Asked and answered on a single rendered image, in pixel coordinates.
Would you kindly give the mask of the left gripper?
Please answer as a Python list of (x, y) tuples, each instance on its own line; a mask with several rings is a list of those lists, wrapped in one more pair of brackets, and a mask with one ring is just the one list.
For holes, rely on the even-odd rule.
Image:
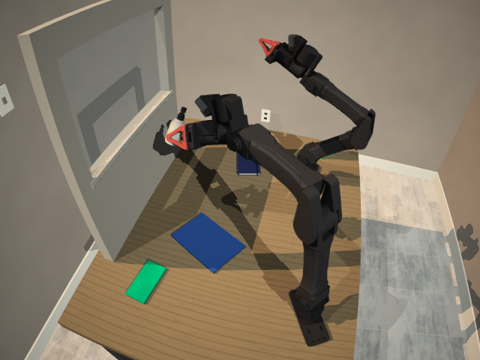
[[(171, 138), (173, 135), (179, 133), (180, 131), (182, 131), (183, 137), (181, 137), (181, 140), (183, 142), (179, 142)], [(215, 139), (215, 137), (218, 137), (217, 133), (211, 136), (197, 136), (196, 123), (190, 123), (190, 124), (183, 124), (181, 127), (177, 128), (173, 132), (167, 134), (166, 140), (176, 144), (177, 146), (179, 146), (184, 150), (189, 150), (189, 149), (195, 150), (195, 149), (202, 148), (203, 146), (220, 145), (218, 143), (218, 139)]]

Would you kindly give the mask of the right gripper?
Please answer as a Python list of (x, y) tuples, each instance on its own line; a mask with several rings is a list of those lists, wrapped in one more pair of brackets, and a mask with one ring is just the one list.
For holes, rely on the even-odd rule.
[[(283, 63), (278, 57), (277, 57), (277, 54), (279, 53), (279, 51), (285, 47), (288, 47), (288, 44), (287, 43), (281, 43), (281, 42), (278, 42), (278, 41), (274, 41), (274, 40), (268, 40), (268, 39), (265, 39), (265, 38), (260, 38), (259, 39), (259, 42), (265, 52), (265, 55), (266, 55), (266, 58), (265, 60), (271, 64), (271, 63), (274, 63), (274, 62), (278, 62), (280, 65), (282, 65), (284, 68), (288, 68), (290, 66), (290, 64), (286, 65), (285, 63)], [(271, 45), (271, 49), (269, 49), (266, 44), (270, 44)]]

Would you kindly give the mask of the green flat rectangular block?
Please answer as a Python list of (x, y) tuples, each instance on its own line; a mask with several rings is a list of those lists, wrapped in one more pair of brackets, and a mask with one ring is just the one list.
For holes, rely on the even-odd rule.
[(145, 304), (166, 270), (167, 268), (148, 260), (125, 294)]

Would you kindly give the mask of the blue flat rectangular pad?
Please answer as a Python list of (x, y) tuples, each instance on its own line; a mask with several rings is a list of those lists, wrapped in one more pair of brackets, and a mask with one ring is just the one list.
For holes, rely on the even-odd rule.
[(246, 248), (203, 213), (171, 236), (213, 274)]

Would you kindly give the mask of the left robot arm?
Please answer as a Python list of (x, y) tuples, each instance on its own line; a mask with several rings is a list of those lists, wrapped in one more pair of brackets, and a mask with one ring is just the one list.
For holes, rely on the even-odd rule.
[[(304, 265), (300, 286), (290, 290), (289, 297), (307, 345), (328, 341), (321, 313), (329, 302), (330, 248), (342, 220), (338, 178), (332, 173), (325, 177), (303, 164), (261, 124), (249, 125), (242, 98), (237, 94), (200, 95), (194, 103), (205, 117), (213, 120), (196, 122), (197, 136), (217, 133), (219, 144), (268, 170), (296, 198), (293, 229), (303, 243)], [(220, 124), (215, 130), (217, 123)]]

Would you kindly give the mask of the dark blue book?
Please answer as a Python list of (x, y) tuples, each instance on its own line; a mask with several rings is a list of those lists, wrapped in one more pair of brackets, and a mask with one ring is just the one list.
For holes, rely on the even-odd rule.
[(260, 165), (252, 160), (245, 160), (238, 153), (238, 175), (239, 176), (260, 176)]

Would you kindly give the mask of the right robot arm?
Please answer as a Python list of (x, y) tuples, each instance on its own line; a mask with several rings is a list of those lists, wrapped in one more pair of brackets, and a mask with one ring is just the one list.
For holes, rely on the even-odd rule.
[[(367, 147), (374, 131), (376, 113), (372, 109), (367, 110), (356, 103), (328, 78), (314, 71), (323, 56), (314, 47), (307, 45), (308, 41), (301, 35), (290, 34), (288, 41), (288, 47), (281, 49), (277, 54), (283, 63), (289, 64), (287, 70), (297, 79), (302, 78), (300, 83), (308, 92), (328, 101), (357, 125), (339, 136), (322, 142), (310, 142), (300, 150), (297, 158), (318, 172), (320, 165), (317, 164), (317, 161), (319, 159), (347, 149), (362, 150)], [(290, 61), (294, 58), (297, 59), (291, 63)]]

